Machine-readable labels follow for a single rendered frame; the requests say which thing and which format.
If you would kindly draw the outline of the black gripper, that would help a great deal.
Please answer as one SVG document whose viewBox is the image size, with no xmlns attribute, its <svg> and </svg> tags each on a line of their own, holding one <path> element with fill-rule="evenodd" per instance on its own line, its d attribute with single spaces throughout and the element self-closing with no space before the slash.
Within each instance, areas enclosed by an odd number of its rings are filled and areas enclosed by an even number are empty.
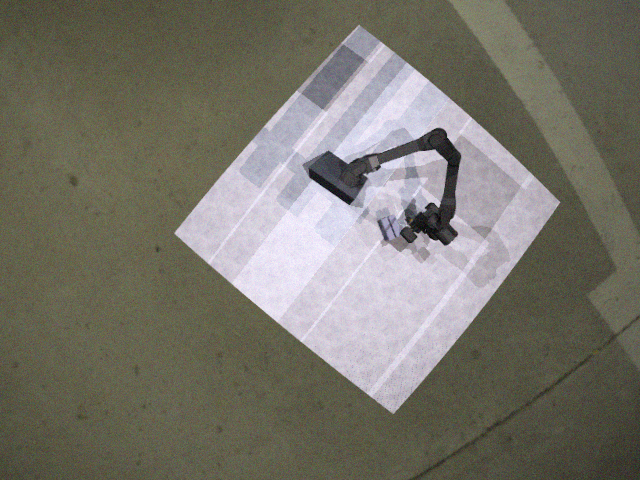
<svg viewBox="0 0 640 480">
<path fill-rule="evenodd" d="M 431 209 L 434 213 L 438 213 L 439 208 L 434 204 L 434 203 L 428 203 L 428 205 L 425 207 L 425 209 Z M 421 231 L 427 230 L 429 231 L 431 228 L 425 228 L 422 225 L 422 217 L 424 213 L 418 213 L 414 220 L 412 220 L 409 225 L 411 227 L 406 226 L 401 232 L 400 235 L 408 242 L 408 243 L 413 243 L 415 241 L 415 239 L 417 238 L 417 235 L 415 234 L 415 232 L 418 234 Z M 415 232 L 414 232 L 415 231 Z"/>
</svg>

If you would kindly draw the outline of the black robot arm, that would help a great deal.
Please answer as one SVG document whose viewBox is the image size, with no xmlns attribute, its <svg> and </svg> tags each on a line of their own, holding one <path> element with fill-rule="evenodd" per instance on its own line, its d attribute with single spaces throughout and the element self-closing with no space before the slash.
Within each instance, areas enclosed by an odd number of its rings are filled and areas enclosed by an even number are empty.
<svg viewBox="0 0 640 480">
<path fill-rule="evenodd" d="M 419 139 L 401 146 L 396 146 L 385 152 L 366 154 L 361 158 L 356 158 L 348 164 L 348 167 L 343 175 L 339 176 L 339 179 L 348 187 L 352 188 L 361 181 L 363 174 L 366 173 L 367 175 L 371 172 L 376 172 L 381 168 L 380 164 L 382 163 L 391 162 L 410 153 L 434 149 L 448 161 L 446 182 L 438 213 L 434 213 L 431 209 L 428 209 L 423 214 L 424 216 L 421 220 L 422 225 L 425 228 L 431 229 L 422 232 L 427 234 L 432 240 L 437 241 L 439 239 L 443 245 L 446 246 L 458 235 L 458 232 L 449 223 L 450 220 L 455 217 L 455 190 L 461 154 L 447 138 L 447 132 L 443 128 L 435 128 Z"/>
</svg>

